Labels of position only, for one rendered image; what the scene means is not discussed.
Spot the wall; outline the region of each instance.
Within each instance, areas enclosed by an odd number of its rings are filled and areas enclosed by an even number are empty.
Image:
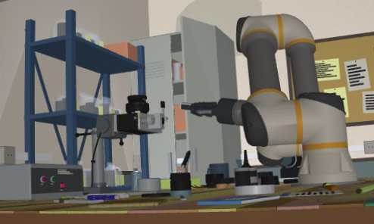
[[[296,16],[309,27],[315,39],[374,32],[374,1],[261,0],[260,2],[262,15],[291,14]],[[232,29],[235,30],[238,18],[257,15],[257,8],[252,7],[257,1],[179,0],[175,2],[151,0],[148,3],[150,36],[179,31],[177,19],[181,15],[216,25],[225,30],[225,33]],[[228,27],[232,28],[228,28],[225,23],[231,20],[234,21]],[[288,95],[284,50],[276,53],[276,60],[281,90]],[[235,62],[238,77],[238,98],[246,99],[251,94],[246,58],[239,55],[235,58]],[[241,138],[242,151],[248,149],[249,154],[256,154],[256,148],[246,142],[245,136],[241,135]],[[363,141],[369,140],[374,140],[374,125],[348,128],[348,144],[350,146],[362,145]],[[355,151],[351,152],[351,157],[374,157],[374,154],[365,155],[363,151]],[[250,164],[259,165],[260,163],[258,159],[253,159],[250,160]]]
[[[36,22],[36,40],[51,37],[55,21],[65,11],[76,12],[76,26],[100,35],[104,44],[126,42],[148,36],[148,1],[118,0],[10,0],[0,3],[0,145],[15,146],[24,151],[24,43],[25,21]],[[42,76],[51,106],[65,91],[65,63],[37,54]],[[76,70],[76,93],[95,94],[99,74],[78,67]],[[130,74],[111,77],[113,105],[125,110],[126,96],[130,95]],[[36,113],[48,112],[36,73]],[[66,147],[65,126],[59,126],[62,142]],[[79,137],[78,150],[82,137]],[[132,137],[123,147],[113,140],[113,156],[116,166],[132,170]],[[36,123],[36,153],[53,154],[51,163],[64,163],[53,125]],[[90,167],[92,140],[86,139],[82,160]]]

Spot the power outlet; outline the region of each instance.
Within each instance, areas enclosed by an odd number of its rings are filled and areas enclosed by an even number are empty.
[[[0,146],[0,164],[14,165],[16,163],[16,148],[13,146]]]
[[[374,154],[374,140],[364,141],[364,152],[365,154]]]

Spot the shelf brace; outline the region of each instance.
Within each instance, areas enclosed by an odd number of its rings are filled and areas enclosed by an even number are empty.
[[[101,82],[103,81],[103,75],[101,74],[100,75],[100,79],[98,80],[98,85],[97,85],[97,88],[95,90],[95,98],[93,100],[93,104],[95,105],[95,102],[97,100],[97,97],[98,97],[98,92],[100,92],[100,86],[101,86]],[[79,149],[79,154],[78,154],[78,161],[80,161],[80,158],[82,157],[82,153],[83,153],[83,147],[85,146],[85,141],[86,141],[86,135],[83,136],[83,139],[82,139],[82,143],[80,144],[80,149]]]
[[[48,112],[51,113],[51,112],[53,112],[53,110],[51,109],[50,101],[48,99],[48,93],[47,93],[46,87],[45,87],[45,82],[43,81],[42,73],[40,71],[38,59],[36,58],[36,54],[35,53],[33,53],[33,60],[34,60],[35,66],[36,66],[36,71],[38,72],[40,86],[42,87],[43,95],[45,96],[46,104],[48,106]],[[60,136],[60,133],[58,131],[57,124],[54,123],[53,127],[55,128],[55,134],[57,136],[58,144],[60,145],[60,149],[61,149],[61,153],[63,154],[64,161],[67,161],[67,155],[65,153],[63,141],[61,140],[61,136]]]

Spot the cork board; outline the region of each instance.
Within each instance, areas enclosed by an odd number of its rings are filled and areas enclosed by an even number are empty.
[[[316,40],[320,92],[344,99],[347,126],[374,124],[374,33]],[[295,99],[287,57],[290,99]]]

